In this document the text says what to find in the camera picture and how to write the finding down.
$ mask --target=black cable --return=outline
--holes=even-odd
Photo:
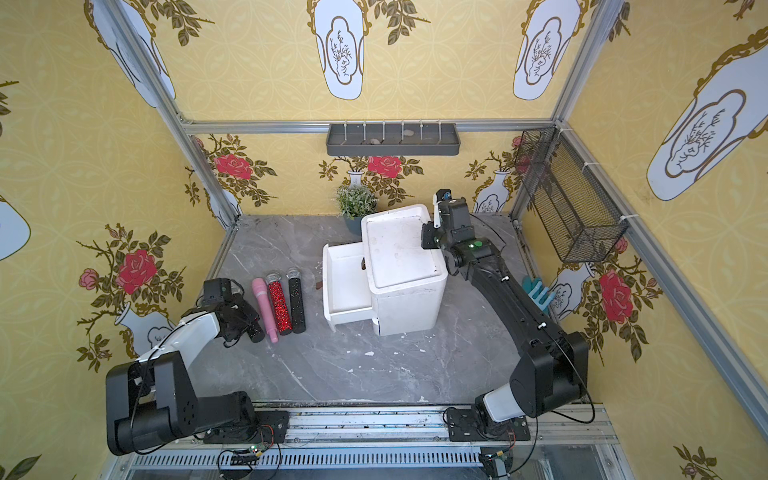
[[[594,402],[592,402],[592,396],[589,394],[589,390],[587,389],[587,383],[586,383],[586,382],[585,382],[585,381],[584,381],[584,380],[581,378],[581,375],[579,374],[578,370],[576,370],[576,366],[575,366],[575,365],[574,365],[574,363],[571,361],[571,359],[569,359],[569,358],[568,358],[568,355],[566,355],[566,354],[565,354],[565,350],[563,350],[563,347],[561,347],[561,346],[560,346],[560,344],[559,344],[559,343],[557,343],[557,342],[556,342],[556,341],[555,341],[555,340],[552,338],[552,335],[550,335],[550,334],[549,334],[549,332],[547,331],[547,327],[544,327],[544,328],[542,328],[541,330],[542,330],[544,333],[546,333],[546,334],[547,334],[547,336],[549,337],[549,339],[550,339],[550,340],[551,340],[551,341],[552,341],[552,342],[553,342],[553,343],[554,343],[554,344],[555,344],[555,345],[556,345],[556,346],[557,346],[557,347],[560,349],[560,351],[562,352],[563,356],[564,356],[564,357],[565,357],[565,359],[568,361],[568,363],[570,363],[570,364],[571,364],[571,368],[574,370],[574,373],[576,374],[576,377],[578,378],[578,381],[579,381],[579,383],[581,384],[581,386],[583,386],[583,387],[584,387],[584,391],[587,393],[587,398],[589,399],[589,404],[592,406],[592,418],[591,418],[591,419],[589,419],[588,421],[585,421],[585,420],[579,420],[579,419],[575,419],[575,418],[573,418],[573,417],[571,417],[571,416],[565,415],[564,413],[560,413],[560,412],[558,412],[557,410],[552,410],[552,413],[556,413],[556,414],[558,414],[559,416],[561,416],[561,417],[565,417],[566,419],[569,419],[569,420],[573,420],[574,422],[579,422],[579,423],[584,423],[584,424],[588,424],[588,423],[592,423],[592,422],[594,422],[594,417],[595,417],[595,412],[594,412]]]
[[[189,325],[193,320],[196,320],[196,319],[202,317],[203,315],[207,315],[207,314],[208,314],[208,312],[205,312],[202,315],[198,315],[198,316],[194,317],[192,320],[189,320],[188,322],[184,322],[184,323],[179,324],[175,329],[171,330],[171,332],[168,333],[165,336],[165,338],[160,341],[160,343],[157,344],[157,347],[155,349],[150,351],[150,354],[147,357],[147,362],[144,364],[144,371],[139,375],[139,377],[141,378],[141,386],[139,386],[139,391],[136,393],[136,399],[134,400],[134,408],[131,410],[131,426],[128,429],[128,431],[131,433],[131,442],[133,442],[133,440],[134,440],[134,419],[136,418],[136,410],[138,409],[138,406],[139,406],[139,398],[141,398],[141,391],[144,390],[144,382],[146,382],[146,380],[144,378],[147,376],[147,373],[149,372],[150,361],[153,360],[152,359],[152,355],[155,352],[159,351],[160,347],[162,347],[166,343],[166,341],[170,338],[170,336],[172,336],[175,332],[180,330],[183,326]],[[156,452],[157,450],[162,449],[164,446],[168,445],[168,443],[169,442],[166,442],[163,445],[159,445],[158,447],[156,447],[156,448],[154,448],[154,449],[152,449],[152,450],[150,450],[148,452],[140,452],[139,450],[136,450],[136,453],[139,454],[139,455],[149,455],[151,453]]]

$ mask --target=wire mesh basket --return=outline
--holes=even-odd
[[[563,263],[601,262],[628,223],[555,128],[525,131],[515,169]]]

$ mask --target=potted plant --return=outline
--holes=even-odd
[[[336,191],[336,202],[349,231],[362,236],[361,219],[376,212],[376,197],[363,185],[342,185]]]

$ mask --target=gray tray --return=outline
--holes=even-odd
[[[355,122],[331,124],[326,147],[332,157],[458,155],[456,124]],[[379,144],[371,143],[375,139]]]

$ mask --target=yellow wallpaper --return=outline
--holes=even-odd
[[[223,231],[207,210],[189,207],[186,161],[98,44],[81,2],[5,2],[0,31],[0,83],[18,82],[0,88],[10,111],[0,109],[0,196],[31,230],[20,250],[0,255],[0,465],[8,475],[41,455],[26,478],[95,478],[107,453],[104,376],[128,360],[130,319],[115,325],[115,293],[149,289],[139,282],[149,283],[154,268],[162,294],[186,267],[186,285],[175,282],[166,302],[154,293],[121,300],[136,310],[157,304],[175,321],[194,301]],[[8,230],[8,212],[0,212],[2,249],[24,233]],[[107,224],[121,238],[115,247]],[[134,239],[152,243],[147,256]],[[78,241],[112,254],[96,257]],[[109,258],[120,251],[134,260],[133,274],[121,265],[111,271]],[[93,306],[107,290],[110,304]],[[101,310],[109,313],[78,324]],[[164,321],[158,312],[145,318],[153,314]]]
[[[454,197],[465,197],[473,208],[476,195],[482,195],[483,188],[490,187],[498,176],[494,172],[498,170],[499,161],[505,167],[504,153],[515,152],[515,138],[519,135],[519,132],[461,133],[459,155],[396,159],[395,162],[402,165],[394,166],[391,172],[397,174],[394,178],[369,172],[365,157],[347,160],[361,170],[362,183],[376,192],[380,210],[410,204],[431,206],[432,195],[440,188],[452,189]],[[240,201],[245,214],[338,214],[334,200],[336,188],[342,182],[349,182],[350,164],[328,156],[325,135],[258,134],[237,138],[230,135],[229,138],[232,141],[227,140],[226,135],[199,136],[219,181]],[[491,151],[499,161],[491,157]],[[519,183],[515,182],[517,175],[512,172],[500,177],[503,193],[496,198],[508,201],[500,202],[498,207],[509,211],[513,194],[519,189]]]
[[[740,5],[723,5],[719,0],[632,2],[628,22],[632,36],[605,45],[570,123],[768,379],[768,135],[750,135],[755,138],[742,141],[703,176],[699,173],[699,180],[672,200],[659,200],[647,179],[657,149],[713,63],[732,47],[750,43],[758,31],[752,43],[768,42],[768,5],[754,2],[736,19]],[[764,118],[766,76],[759,72],[768,66],[766,54],[768,49],[763,48],[735,61],[730,80],[723,69],[706,88],[719,82],[723,93],[743,89],[751,99],[743,112]],[[752,58],[758,63],[739,70],[743,65],[739,62]],[[750,76],[762,85],[755,87],[757,91],[750,90]],[[704,96],[703,89],[697,91]],[[757,123],[756,131],[763,122]],[[755,127],[741,117],[736,128],[740,125],[746,125],[744,134]],[[714,133],[714,144],[722,141],[718,135]]]
[[[522,224],[539,273],[545,283],[552,285],[563,266],[544,225],[532,212],[523,216]],[[634,264],[637,254],[632,246],[623,243],[621,249],[626,250],[619,256],[619,263]],[[646,272],[645,276],[650,283],[652,275]],[[601,284],[601,278],[598,274],[589,280]],[[752,420],[666,295],[651,302],[653,309],[643,304],[634,323],[642,325],[647,340],[636,362],[628,352],[627,342],[611,329],[601,331],[604,341],[600,353],[592,350],[589,359],[590,394],[604,403],[635,477],[680,478],[681,469],[689,468],[691,463],[708,468],[703,471],[713,478],[765,478],[768,445]],[[582,299],[578,313],[565,317],[565,331],[584,332],[588,326],[584,306],[588,303]],[[597,302],[591,303],[604,309],[602,292]],[[614,324],[628,324],[624,319],[620,321]],[[700,465],[683,460],[674,448],[682,450],[683,445],[691,455],[702,447],[706,456],[716,458],[717,463]],[[696,479],[704,478],[695,467],[693,473]]]
[[[545,70],[556,61],[557,70],[544,94],[527,101],[513,92],[523,39],[521,24],[528,19],[529,7],[541,0],[367,1],[371,26],[364,37],[362,93],[357,85],[350,96],[359,97],[342,100],[326,85],[331,67],[324,75],[303,0],[190,0],[185,4],[189,9],[178,9],[179,2],[172,2],[175,9],[170,17],[178,18],[175,24],[164,18],[162,8],[159,20],[154,19],[152,8],[157,10],[163,2],[132,0],[147,6],[145,16],[155,27],[157,47],[177,103],[187,118],[198,121],[549,118],[585,37],[581,28],[563,57],[556,55],[557,49],[536,57]],[[389,17],[380,13],[376,18],[382,2],[391,3],[400,13]],[[352,0],[322,0],[312,7],[314,3],[310,0],[316,24],[322,23],[324,15],[331,15],[327,9],[333,6],[329,5],[338,5],[342,13],[354,5]],[[561,29],[567,31],[589,3],[547,0],[541,11],[562,16]],[[582,15],[584,25],[591,12]],[[401,28],[408,34],[388,45],[392,31],[397,30],[392,28],[395,17],[394,22],[402,22]],[[531,30],[541,29],[557,39],[547,45],[564,45],[570,32],[552,31],[551,24],[544,29],[543,23],[542,18],[534,18]],[[538,76],[529,81],[538,82]]]

